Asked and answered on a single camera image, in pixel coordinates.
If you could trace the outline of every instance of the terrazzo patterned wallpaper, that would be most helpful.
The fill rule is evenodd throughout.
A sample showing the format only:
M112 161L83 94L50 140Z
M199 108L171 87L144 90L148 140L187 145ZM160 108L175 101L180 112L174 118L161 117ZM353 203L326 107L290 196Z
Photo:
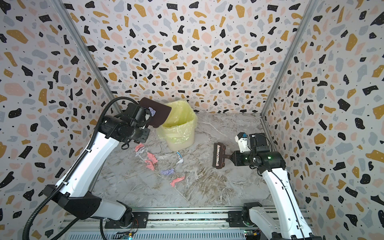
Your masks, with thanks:
M65 0L117 96L262 109L306 0Z
M266 120L323 239L384 239L383 1L319 1Z
M0 0L0 239L23 226L70 168L108 102L49 1ZM55 236L64 210L50 201L31 239Z

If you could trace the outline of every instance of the slotted metal panel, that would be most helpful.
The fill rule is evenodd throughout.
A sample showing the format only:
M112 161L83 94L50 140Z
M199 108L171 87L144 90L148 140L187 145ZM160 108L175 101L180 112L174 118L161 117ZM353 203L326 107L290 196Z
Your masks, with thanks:
M108 240L128 239L128 236L122 234L105 233ZM71 232L67 240L97 240L102 239L100 232ZM188 231L138 231L133 239L137 240L245 240L244 230L188 230Z

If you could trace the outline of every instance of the gray marble surface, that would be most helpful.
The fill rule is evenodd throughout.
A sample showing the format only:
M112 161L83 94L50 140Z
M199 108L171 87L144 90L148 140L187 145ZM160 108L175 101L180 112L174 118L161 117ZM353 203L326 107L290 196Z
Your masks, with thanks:
M214 143L224 143L227 154L238 150L234 138L239 132L263 132L259 115L198 113L197 116L195 142L180 150L184 163L176 164L176 152L151 129L145 151L140 155L135 156L135 143L128 150L121 150L119 144L111 152L93 194L131 207L242 206L254 201L273 205L269 189L256 170L235 167L228 159L223 169L212 167ZM158 159L155 171L146 167L147 151ZM174 174L160 174L161 170L170 168L175 169ZM172 180L183 176L185 179L175 187L170 185Z

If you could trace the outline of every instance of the yellow plastic bag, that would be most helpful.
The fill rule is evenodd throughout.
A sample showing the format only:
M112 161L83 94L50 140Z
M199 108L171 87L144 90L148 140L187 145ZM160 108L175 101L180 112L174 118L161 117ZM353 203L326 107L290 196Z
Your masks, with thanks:
M191 146L195 140L197 116L187 101L166 103L172 108L167 120L157 128L157 135L167 141L172 151Z

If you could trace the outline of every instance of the brush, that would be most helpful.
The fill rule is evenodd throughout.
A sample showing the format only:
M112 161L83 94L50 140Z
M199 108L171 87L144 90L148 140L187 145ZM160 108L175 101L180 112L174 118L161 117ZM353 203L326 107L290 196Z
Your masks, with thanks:
M230 158L230 155L225 154L226 146L222 142L215 142L212 167L222 169L225 166L225 159Z

